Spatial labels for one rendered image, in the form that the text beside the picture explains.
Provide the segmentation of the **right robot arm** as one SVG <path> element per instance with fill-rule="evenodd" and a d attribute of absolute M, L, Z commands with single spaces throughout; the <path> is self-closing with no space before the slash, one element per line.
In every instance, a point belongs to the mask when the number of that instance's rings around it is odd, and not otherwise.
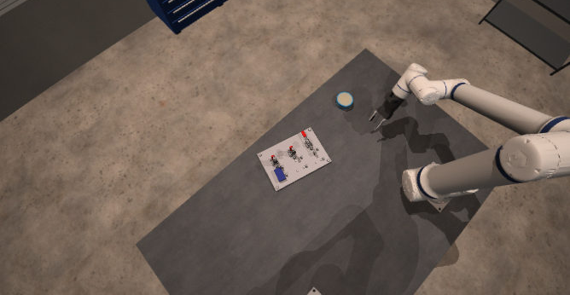
<path fill-rule="evenodd" d="M 404 171 L 402 187 L 409 201 L 442 204 L 480 188 L 570 176 L 570 118 L 553 118 L 474 87 L 464 78 L 429 81 L 427 74 L 412 63 L 396 85 L 424 106 L 451 99 L 521 136 L 443 165 Z"/>

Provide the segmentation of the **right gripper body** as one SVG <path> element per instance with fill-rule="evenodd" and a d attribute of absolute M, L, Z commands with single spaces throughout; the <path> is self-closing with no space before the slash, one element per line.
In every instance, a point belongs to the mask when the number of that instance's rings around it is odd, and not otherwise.
<path fill-rule="evenodd" d="M 390 119 L 393 115 L 393 112 L 398 109 L 401 103 L 404 101 L 403 99 L 407 99 L 410 94 L 402 91 L 396 84 L 393 87 L 392 92 L 388 92 L 385 95 L 385 101 L 382 106 L 377 109 L 377 112 L 384 118 Z M 399 98 L 400 97 L 400 98 Z M 402 98 L 402 99 L 401 99 Z"/>

